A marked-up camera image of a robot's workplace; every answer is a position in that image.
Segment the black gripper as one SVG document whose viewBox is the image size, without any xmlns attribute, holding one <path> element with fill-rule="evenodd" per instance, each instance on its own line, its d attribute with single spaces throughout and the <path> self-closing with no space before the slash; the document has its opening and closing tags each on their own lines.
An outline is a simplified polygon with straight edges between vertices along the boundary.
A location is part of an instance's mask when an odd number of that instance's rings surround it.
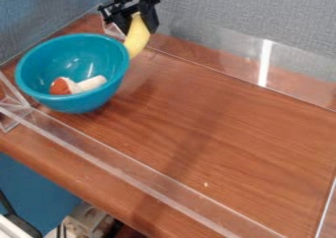
<svg viewBox="0 0 336 238">
<path fill-rule="evenodd" d="M 130 15 L 139 13 L 143 24 L 150 33 L 158 28 L 158 18 L 154 6 L 161 0 L 109 0 L 98 6 L 106 24 L 114 22 L 122 34 L 127 33 Z"/>
</svg>

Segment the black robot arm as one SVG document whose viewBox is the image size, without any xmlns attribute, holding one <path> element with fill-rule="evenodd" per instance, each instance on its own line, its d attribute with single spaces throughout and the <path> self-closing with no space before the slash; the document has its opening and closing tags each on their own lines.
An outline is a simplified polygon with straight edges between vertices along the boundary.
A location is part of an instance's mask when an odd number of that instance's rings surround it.
<svg viewBox="0 0 336 238">
<path fill-rule="evenodd" d="M 131 15 L 139 13 L 139 17 L 150 33 L 158 28 L 158 17 L 154 6 L 161 0 L 110 0 L 101 4 L 97 11 L 102 15 L 106 25 L 114 24 L 122 33 L 127 33 Z"/>
</svg>

